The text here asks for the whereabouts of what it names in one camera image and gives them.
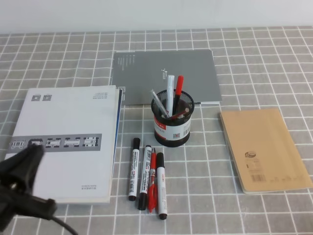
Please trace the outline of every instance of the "white book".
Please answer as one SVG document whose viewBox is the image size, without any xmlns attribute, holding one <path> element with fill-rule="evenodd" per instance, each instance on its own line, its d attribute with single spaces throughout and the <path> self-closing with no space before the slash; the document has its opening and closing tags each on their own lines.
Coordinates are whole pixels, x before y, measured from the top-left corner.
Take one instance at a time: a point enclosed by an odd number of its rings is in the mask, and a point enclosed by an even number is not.
<svg viewBox="0 0 313 235">
<path fill-rule="evenodd" d="M 120 102 L 115 86 L 29 89 L 6 158 L 43 145 L 34 196 L 110 201 Z"/>
</svg>

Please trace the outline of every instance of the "grid tablecloth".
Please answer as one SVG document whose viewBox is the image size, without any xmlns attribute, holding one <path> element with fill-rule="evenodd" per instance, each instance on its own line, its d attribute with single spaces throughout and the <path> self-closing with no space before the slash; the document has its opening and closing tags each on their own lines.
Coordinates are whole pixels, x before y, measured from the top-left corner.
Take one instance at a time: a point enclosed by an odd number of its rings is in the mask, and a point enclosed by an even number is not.
<svg viewBox="0 0 313 235">
<path fill-rule="evenodd" d="M 157 143 L 149 105 L 123 106 L 110 204 L 60 205 L 56 215 L 82 235 L 312 234 L 312 190 L 243 194 L 218 118 L 221 110 L 279 108 L 313 176 L 311 26 L 0 35 L 0 158 L 27 89 L 108 85 L 117 50 L 207 48 L 223 101 L 195 108 L 186 145 Z M 165 221 L 127 199 L 134 137 L 164 152 Z M 54 222 L 17 217 L 4 234 L 68 233 Z"/>
</svg>

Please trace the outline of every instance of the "marker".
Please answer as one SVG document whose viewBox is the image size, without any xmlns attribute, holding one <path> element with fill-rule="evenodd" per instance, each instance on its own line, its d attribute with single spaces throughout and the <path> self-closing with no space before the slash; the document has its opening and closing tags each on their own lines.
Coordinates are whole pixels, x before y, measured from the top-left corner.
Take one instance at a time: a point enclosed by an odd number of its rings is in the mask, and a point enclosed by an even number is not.
<svg viewBox="0 0 313 235">
<path fill-rule="evenodd" d="M 128 199 L 130 201 L 136 200 L 136 196 L 137 196 L 139 146 L 140 146 L 140 139 L 134 138 L 133 158 L 132 158 L 133 163 L 132 163 L 132 168 L 131 168 L 131 180 L 129 184 L 129 194 L 128 194 Z"/>
<path fill-rule="evenodd" d="M 162 104 L 161 101 L 159 100 L 159 98 L 158 98 L 157 94 L 155 93 L 155 91 L 152 89 L 152 90 L 150 91 L 150 93 L 151 93 L 151 95 L 152 95 L 152 98 L 155 100 L 156 105 L 158 106 L 158 108 L 159 108 L 160 111 L 162 112 L 162 114 L 163 114 L 165 117 L 169 118 L 170 116 L 168 115 L 166 109 L 164 108 L 163 104 Z"/>
<path fill-rule="evenodd" d="M 184 111 L 180 112 L 179 114 L 175 114 L 175 115 L 171 116 L 170 118 L 171 118 L 171 120 L 174 120 L 174 119 L 177 119 L 177 118 L 178 118 L 179 116 L 181 116 L 181 115 L 185 115 L 185 114 L 188 113 L 188 112 L 189 112 L 189 109 L 188 109 L 188 108 L 185 108 Z"/>
<path fill-rule="evenodd" d="M 166 99 L 166 110 L 168 115 L 173 115 L 173 99 L 174 99 L 174 75 L 167 76 L 167 99 Z"/>
<path fill-rule="evenodd" d="M 176 90 L 175 90 L 175 98 L 174 98 L 174 105 L 173 105 L 173 115 L 176 114 L 176 112 L 177 112 L 178 102 L 179 102 L 179 99 L 180 99 L 183 82 L 184 82 L 184 76 L 183 75 L 179 75 L 178 79 L 177 79 Z"/>
<path fill-rule="evenodd" d="M 156 164 L 157 164 L 157 155 L 156 149 L 155 152 L 151 155 L 151 167 L 150 167 L 150 184 L 148 190 L 148 210 L 151 213 L 152 210 L 157 206 L 157 188 L 155 185 L 156 178 Z"/>
<path fill-rule="evenodd" d="M 141 210 L 141 211 L 146 210 L 146 205 L 147 205 L 151 152 L 152 152 L 151 146 L 146 145 L 145 153 L 143 155 L 140 195 L 139 195 L 139 203 L 138 203 L 138 210 Z"/>
<path fill-rule="evenodd" d="M 166 219 L 167 204 L 166 204 L 165 166 L 163 153 L 158 153 L 156 156 L 156 171 L 157 171 L 158 216 L 160 217 L 160 219 Z"/>
</svg>

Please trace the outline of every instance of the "black marker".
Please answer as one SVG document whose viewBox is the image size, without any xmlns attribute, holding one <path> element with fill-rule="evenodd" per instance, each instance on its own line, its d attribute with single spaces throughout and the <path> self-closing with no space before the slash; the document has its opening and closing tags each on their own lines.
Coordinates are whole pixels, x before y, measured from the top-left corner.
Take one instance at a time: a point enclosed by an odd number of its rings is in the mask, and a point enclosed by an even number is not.
<svg viewBox="0 0 313 235">
<path fill-rule="evenodd" d="M 138 204 L 138 210 L 141 210 L 141 211 L 146 210 L 146 206 L 147 206 L 151 152 L 152 152 L 151 146 L 146 145 L 145 153 L 143 155 L 140 195 L 139 195 L 139 204 Z"/>
<path fill-rule="evenodd" d="M 166 219 L 167 203 L 166 203 L 165 166 L 163 153 L 158 153 L 156 156 L 156 171 L 157 171 L 158 216 L 160 217 L 160 219 Z"/>
<path fill-rule="evenodd" d="M 128 194 L 128 199 L 130 201 L 136 200 L 136 196 L 137 196 L 139 147 L 140 147 L 140 139 L 134 138 L 133 158 L 132 158 L 133 163 L 132 163 L 132 169 L 131 169 L 131 180 L 129 183 L 129 194 Z"/>
</svg>

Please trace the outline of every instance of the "black marker cap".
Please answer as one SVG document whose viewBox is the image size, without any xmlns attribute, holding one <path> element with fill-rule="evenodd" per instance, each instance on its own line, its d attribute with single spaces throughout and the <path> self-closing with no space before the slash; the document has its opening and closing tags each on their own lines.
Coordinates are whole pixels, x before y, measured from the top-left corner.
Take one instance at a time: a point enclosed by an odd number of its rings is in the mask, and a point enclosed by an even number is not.
<svg viewBox="0 0 313 235">
<path fill-rule="evenodd" d="M 144 211 L 147 206 L 147 194 L 142 192 L 139 195 L 138 210 Z"/>
<path fill-rule="evenodd" d="M 156 167 L 159 168 L 159 167 L 163 167 L 165 168 L 164 166 L 164 155 L 163 153 L 158 153 L 156 155 Z"/>
<path fill-rule="evenodd" d="M 159 214 L 158 215 L 160 219 L 164 220 L 167 218 L 167 214 Z"/>
<path fill-rule="evenodd" d="M 140 139 L 139 138 L 134 138 L 134 144 L 133 144 L 133 149 L 138 149 L 140 147 Z"/>
<path fill-rule="evenodd" d="M 130 201 L 135 201 L 136 200 L 136 197 L 135 196 L 128 196 L 128 200 L 130 200 Z"/>
</svg>

